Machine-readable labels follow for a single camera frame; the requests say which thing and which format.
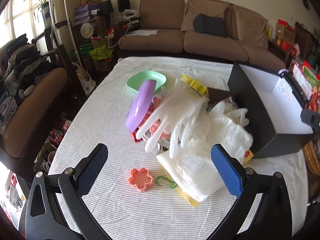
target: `white tablecloth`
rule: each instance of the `white tablecloth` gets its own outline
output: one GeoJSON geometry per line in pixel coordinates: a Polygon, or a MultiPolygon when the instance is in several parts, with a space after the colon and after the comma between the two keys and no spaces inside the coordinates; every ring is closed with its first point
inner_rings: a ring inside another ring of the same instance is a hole
{"type": "MultiPolygon", "coordinates": [[[[167,77],[166,87],[187,74],[203,85],[228,90],[232,65],[170,57],[129,57],[118,63],[75,117],[59,146],[50,174],[61,173],[104,143],[109,156],[90,193],[83,200],[112,239],[206,239],[235,201],[225,187],[196,208],[174,190],[153,186],[146,193],[131,188],[127,179],[132,168],[146,167],[154,177],[164,175],[156,160],[156,149],[144,151],[144,142],[134,143],[125,119],[135,92],[126,82],[142,70],[167,77]]],[[[307,172],[303,153],[252,159],[247,166],[258,173],[283,173],[291,202],[293,233],[303,225],[308,201],[307,172]]],[[[58,194],[71,229],[78,231],[64,199],[58,194]]],[[[246,230],[257,209],[256,198],[240,231],[246,230]]]]}

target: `dark gray pillow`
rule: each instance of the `dark gray pillow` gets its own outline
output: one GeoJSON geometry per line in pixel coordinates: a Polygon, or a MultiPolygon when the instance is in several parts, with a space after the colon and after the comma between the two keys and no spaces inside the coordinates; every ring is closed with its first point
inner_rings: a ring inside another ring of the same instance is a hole
{"type": "Polygon", "coordinates": [[[198,14],[193,21],[196,33],[205,33],[226,38],[226,28],[221,17],[198,14]]]}

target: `pink cookie cutter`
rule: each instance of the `pink cookie cutter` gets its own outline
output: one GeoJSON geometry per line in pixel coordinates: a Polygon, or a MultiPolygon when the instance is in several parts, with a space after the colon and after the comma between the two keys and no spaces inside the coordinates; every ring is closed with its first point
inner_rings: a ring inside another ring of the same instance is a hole
{"type": "Polygon", "coordinates": [[[154,179],[146,168],[132,169],[130,175],[128,183],[140,192],[146,192],[154,184],[154,179]]]}

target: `wicker basket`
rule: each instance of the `wicker basket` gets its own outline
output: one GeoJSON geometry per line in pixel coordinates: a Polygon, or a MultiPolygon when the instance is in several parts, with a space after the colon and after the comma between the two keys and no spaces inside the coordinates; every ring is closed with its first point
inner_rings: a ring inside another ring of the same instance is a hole
{"type": "Polygon", "coordinates": [[[320,163],[317,158],[315,147],[312,141],[303,148],[304,158],[311,173],[320,175],[320,163]]]}

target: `curtain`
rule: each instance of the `curtain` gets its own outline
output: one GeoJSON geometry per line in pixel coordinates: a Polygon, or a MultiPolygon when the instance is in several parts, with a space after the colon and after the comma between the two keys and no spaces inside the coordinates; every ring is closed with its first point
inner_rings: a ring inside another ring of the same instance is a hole
{"type": "MultiPolygon", "coordinates": [[[[27,34],[28,42],[44,31],[44,22],[40,12],[35,11],[37,0],[10,0],[0,15],[0,47],[7,42],[27,34]]],[[[47,51],[44,38],[37,43],[38,50],[47,51]]]]}

